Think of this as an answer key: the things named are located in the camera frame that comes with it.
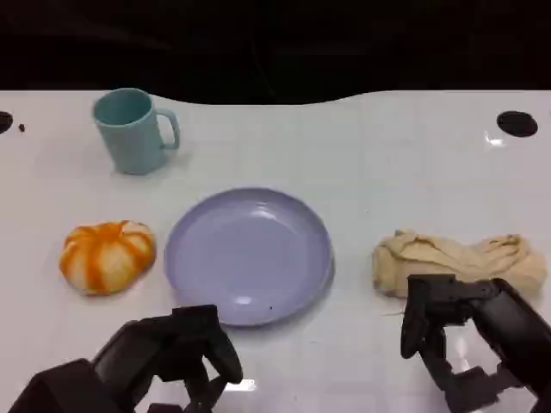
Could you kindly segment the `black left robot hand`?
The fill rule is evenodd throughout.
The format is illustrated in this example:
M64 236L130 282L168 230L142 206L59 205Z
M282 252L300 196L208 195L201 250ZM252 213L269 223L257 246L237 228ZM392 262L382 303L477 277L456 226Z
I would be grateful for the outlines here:
M189 403L153 403L150 412L211 412L243 368L215 305L178 307L170 315L125 323L98 352L92 365L123 412L134 412L157 377L181 381Z

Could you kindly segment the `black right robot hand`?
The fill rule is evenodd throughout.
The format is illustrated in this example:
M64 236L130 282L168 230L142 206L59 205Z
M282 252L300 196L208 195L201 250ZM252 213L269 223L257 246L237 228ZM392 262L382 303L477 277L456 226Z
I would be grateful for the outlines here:
M550 410L550 327L507 281L465 282L452 274L408 277L401 327L403 358L420 355L452 412L474 412L498 402L509 388L526 388L534 412ZM472 320L500 362L454 373L446 358L445 327Z

